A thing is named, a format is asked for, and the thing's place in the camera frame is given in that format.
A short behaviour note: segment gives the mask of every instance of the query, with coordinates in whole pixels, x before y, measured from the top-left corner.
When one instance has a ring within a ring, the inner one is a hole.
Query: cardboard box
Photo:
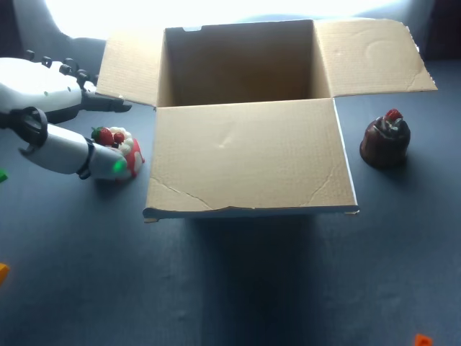
[[[124,30],[98,83],[157,106],[147,221],[357,212],[334,97],[436,89],[386,19]]]

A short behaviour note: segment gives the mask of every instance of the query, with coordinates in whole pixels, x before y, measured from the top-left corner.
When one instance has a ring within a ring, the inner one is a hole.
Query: green light
[[[121,172],[126,168],[126,161],[125,160],[120,160],[115,162],[114,166],[112,167],[112,171],[115,173]]]

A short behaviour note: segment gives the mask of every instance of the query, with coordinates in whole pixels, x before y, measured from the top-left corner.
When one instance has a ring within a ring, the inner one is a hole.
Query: table
[[[128,185],[23,159],[0,134],[0,345],[435,345],[461,339],[461,61],[427,64],[438,92],[336,99],[359,215],[144,224],[155,113],[82,112],[126,127],[146,166]],[[391,107],[412,130],[405,169],[360,158]]]

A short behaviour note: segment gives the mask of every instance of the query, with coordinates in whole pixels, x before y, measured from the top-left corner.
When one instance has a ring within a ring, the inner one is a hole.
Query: orange object
[[[7,265],[4,265],[3,263],[0,263],[0,285],[5,280],[6,274],[9,272],[9,267]]]
[[[415,338],[415,346],[432,346],[432,339],[425,335],[417,334]]]

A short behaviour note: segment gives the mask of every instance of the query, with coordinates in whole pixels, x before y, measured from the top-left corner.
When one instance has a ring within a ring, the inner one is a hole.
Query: box flap
[[[402,23],[352,19],[314,26],[333,96],[437,90]]]
[[[158,108],[154,148],[147,208],[358,210],[332,99]]]
[[[164,29],[124,28],[107,40],[97,92],[156,106]]]

